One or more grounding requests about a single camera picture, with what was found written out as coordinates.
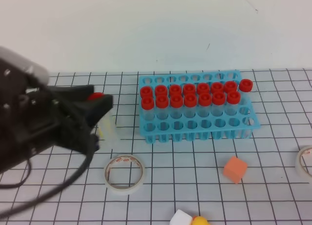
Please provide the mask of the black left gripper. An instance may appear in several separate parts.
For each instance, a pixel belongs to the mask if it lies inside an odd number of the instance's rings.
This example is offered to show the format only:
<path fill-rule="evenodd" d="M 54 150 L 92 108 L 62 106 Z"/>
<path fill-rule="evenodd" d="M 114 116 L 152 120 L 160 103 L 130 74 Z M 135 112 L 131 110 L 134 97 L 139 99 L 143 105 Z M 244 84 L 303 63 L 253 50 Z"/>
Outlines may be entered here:
<path fill-rule="evenodd" d="M 1 60 L 1 172 L 54 145 L 85 156 L 96 152 L 92 129 L 113 108 L 113 96 L 93 92 L 93 85 L 44 85 Z"/>

